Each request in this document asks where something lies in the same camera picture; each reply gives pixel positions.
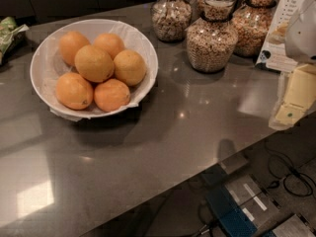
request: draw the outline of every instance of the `countertop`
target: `countertop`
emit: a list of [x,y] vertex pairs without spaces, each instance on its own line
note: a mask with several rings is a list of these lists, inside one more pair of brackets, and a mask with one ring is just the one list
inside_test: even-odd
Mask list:
[[[32,87],[33,54],[60,27],[97,18],[150,39],[157,81],[116,116],[57,117]],[[235,55],[218,73],[193,70],[184,42],[157,40],[149,4],[33,26],[27,40],[0,68],[0,236],[80,236],[274,133],[278,75]]]

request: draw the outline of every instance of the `dark floor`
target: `dark floor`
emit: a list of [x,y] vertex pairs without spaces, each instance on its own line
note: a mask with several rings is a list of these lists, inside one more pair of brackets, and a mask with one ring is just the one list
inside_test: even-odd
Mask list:
[[[219,163],[217,169],[187,180],[84,237],[197,236],[206,223],[214,224],[212,236],[227,236],[221,225],[215,224],[216,216],[205,199],[220,186],[229,191],[246,214],[250,213],[247,215],[257,228],[252,236],[262,236],[293,214],[306,219],[306,227],[313,231],[316,228],[315,138],[316,115],[312,115],[296,127],[276,132]],[[214,207],[218,206],[225,206],[223,198],[215,200]]]

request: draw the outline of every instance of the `power cord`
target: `power cord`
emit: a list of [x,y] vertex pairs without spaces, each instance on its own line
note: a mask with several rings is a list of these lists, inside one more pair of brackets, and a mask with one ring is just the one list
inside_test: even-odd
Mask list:
[[[265,145],[266,152],[270,154],[270,158],[268,161],[269,172],[272,176],[274,176],[275,178],[278,179],[277,181],[272,181],[270,183],[270,185],[268,186],[268,189],[275,189],[275,188],[279,187],[280,184],[283,184],[284,189],[289,194],[291,194],[295,197],[306,198],[306,197],[313,196],[316,199],[315,193],[314,193],[314,188],[316,188],[315,181],[311,177],[309,177],[308,175],[297,171],[294,167],[292,160],[287,155],[268,147],[266,140],[264,141],[264,145]],[[281,177],[273,171],[272,165],[273,165],[274,161],[278,161],[279,163],[281,163],[283,165],[283,167],[285,167],[285,169],[287,170],[287,174],[285,176]],[[299,193],[299,192],[291,189],[289,187],[289,182],[292,179],[300,182],[303,185],[303,187],[305,188],[306,192]]]

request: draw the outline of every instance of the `orange fruit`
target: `orange fruit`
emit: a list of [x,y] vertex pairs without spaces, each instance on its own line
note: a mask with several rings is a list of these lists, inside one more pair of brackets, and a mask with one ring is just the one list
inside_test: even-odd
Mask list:
[[106,51],[112,59],[114,59],[118,53],[125,49],[125,45],[120,36],[116,34],[103,33],[96,37],[93,45]]
[[117,79],[109,79],[97,85],[94,91],[94,100],[102,111],[115,111],[129,103],[129,88]]
[[90,44],[89,40],[77,31],[70,31],[62,36],[58,43],[62,59],[70,66],[75,65],[75,55],[84,45]]
[[75,65],[82,77],[95,83],[108,80],[115,69],[110,55],[99,47],[90,44],[78,50],[75,56]]
[[147,67],[143,57],[136,51],[126,49],[115,60],[115,76],[127,86],[135,86],[145,77]]
[[58,78],[55,93],[62,105],[73,110],[86,109],[93,101],[91,84],[74,72],[67,72]]

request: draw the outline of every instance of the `bowl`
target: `bowl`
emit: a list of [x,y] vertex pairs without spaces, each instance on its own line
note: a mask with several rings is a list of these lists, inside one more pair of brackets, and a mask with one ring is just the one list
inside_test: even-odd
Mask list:
[[[57,79],[65,72],[75,71],[75,68],[68,66],[62,60],[58,51],[59,39],[69,31],[80,32],[90,42],[93,42],[98,34],[114,33],[123,39],[126,48],[135,50],[142,55],[146,62],[147,73],[137,86],[130,88],[128,105],[106,113],[100,110],[95,103],[85,110],[75,111],[57,101],[55,97]],[[69,24],[49,35],[36,50],[31,62],[30,73],[35,91],[50,110],[60,117],[77,121],[111,116],[128,108],[137,107],[155,83],[158,73],[158,58],[152,43],[135,27],[120,21],[92,19]]]

